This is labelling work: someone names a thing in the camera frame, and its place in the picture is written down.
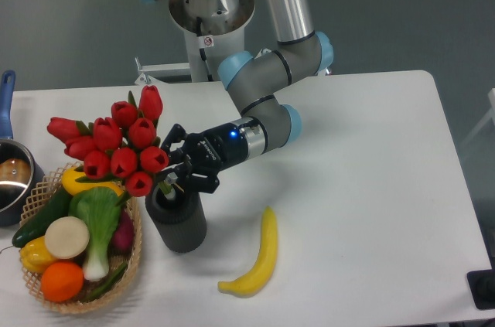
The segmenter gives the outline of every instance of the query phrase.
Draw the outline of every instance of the yellow bell pepper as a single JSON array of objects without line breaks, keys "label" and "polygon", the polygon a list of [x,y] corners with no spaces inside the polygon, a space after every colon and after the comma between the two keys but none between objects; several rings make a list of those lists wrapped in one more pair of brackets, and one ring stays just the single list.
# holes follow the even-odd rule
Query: yellow bell pepper
[{"label": "yellow bell pepper", "polygon": [[45,236],[28,242],[20,251],[22,266],[32,273],[43,273],[58,259],[45,246]]},{"label": "yellow bell pepper", "polygon": [[84,190],[89,190],[95,186],[106,186],[112,189],[117,196],[120,196],[124,191],[118,187],[117,184],[113,182],[77,182],[76,179],[86,176],[84,172],[75,171],[75,167],[67,169],[62,174],[62,186],[63,188],[72,196],[75,196],[79,192]]}]

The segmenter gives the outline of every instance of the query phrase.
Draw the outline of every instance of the white radish slice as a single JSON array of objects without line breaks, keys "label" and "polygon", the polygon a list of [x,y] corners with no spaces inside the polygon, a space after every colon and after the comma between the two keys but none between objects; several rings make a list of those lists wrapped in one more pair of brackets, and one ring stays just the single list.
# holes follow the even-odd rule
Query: white radish slice
[{"label": "white radish slice", "polygon": [[72,259],[81,254],[90,241],[90,232],[83,220],[61,217],[51,223],[45,233],[48,252],[59,259]]}]

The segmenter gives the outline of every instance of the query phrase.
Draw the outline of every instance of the orange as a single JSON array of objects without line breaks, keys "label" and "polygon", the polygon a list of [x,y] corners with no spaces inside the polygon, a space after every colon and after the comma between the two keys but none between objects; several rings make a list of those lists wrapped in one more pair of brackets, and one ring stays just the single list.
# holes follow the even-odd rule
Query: orange
[{"label": "orange", "polygon": [[41,277],[41,292],[48,301],[62,302],[73,298],[84,284],[84,273],[71,261],[51,264]]}]

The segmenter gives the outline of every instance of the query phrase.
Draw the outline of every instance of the floor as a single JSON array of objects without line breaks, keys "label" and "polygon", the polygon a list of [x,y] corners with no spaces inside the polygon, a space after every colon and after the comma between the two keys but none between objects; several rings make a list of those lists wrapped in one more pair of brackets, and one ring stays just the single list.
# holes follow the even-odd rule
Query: floor
[{"label": "floor", "polygon": [[[335,49],[335,74],[427,70],[437,83],[483,230],[495,227],[495,131],[464,155],[463,139],[495,87],[495,0],[309,0],[314,26]],[[129,85],[142,65],[186,61],[167,1],[0,0],[0,70],[17,90]],[[275,45],[265,0],[246,49]],[[476,324],[465,324],[476,327]]]}]

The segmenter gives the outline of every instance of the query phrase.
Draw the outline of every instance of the red tulip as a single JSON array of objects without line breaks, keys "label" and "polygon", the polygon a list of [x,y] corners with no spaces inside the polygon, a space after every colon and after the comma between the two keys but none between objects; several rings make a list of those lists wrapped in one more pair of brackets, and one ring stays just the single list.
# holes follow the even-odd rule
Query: red tulip
[{"label": "red tulip", "polygon": [[127,178],[137,168],[138,156],[130,148],[119,148],[111,156],[110,170],[118,178]]},{"label": "red tulip", "polygon": [[139,161],[144,170],[154,174],[169,165],[169,156],[158,147],[147,147],[141,152]]},{"label": "red tulip", "polygon": [[84,160],[86,155],[96,149],[96,144],[91,136],[78,136],[77,138],[71,138],[65,143],[65,154],[79,159]]},{"label": "red tulip", "polygon": [[138,119],[138,109],[127,101],[118,101],[111,106],[111,116],[120,128],[128,129]]},{"label": "red tulip", "polygon": [[163,111],[163,102],[155,85],[144,86],[139,99],[139,110],[146,118],[154,121],[160,118]]},{"label": "red tulip", "polygon": [[138,118],[129,128],[129,140],[138,149],[149,147],[155,138],[155,126],[148,118]]},{"label": "red tulip", "polygon": [[67,118],[51,117],[46,130],[55,138],[61,140],[62,143],[81,136],[76,126],[76,121]]},{"label": "red tulip", "polygon": [[102,179],[110,172],[110,157],[102,151],[89,152],[84,159],[84,173],[90,179]]},{"label": "red tulip", "polygon": [[97,118],[94,122],[93,138],[101,151],[105,152],[109,149],[113,151],[122,144],[122,131],[112,118]]},{"label": "red tulip", "polygon": [[143,171],[134,172],[125,180],[125,188],[131,196],[142,197],[148,195],[153,187],[153,179]]}]

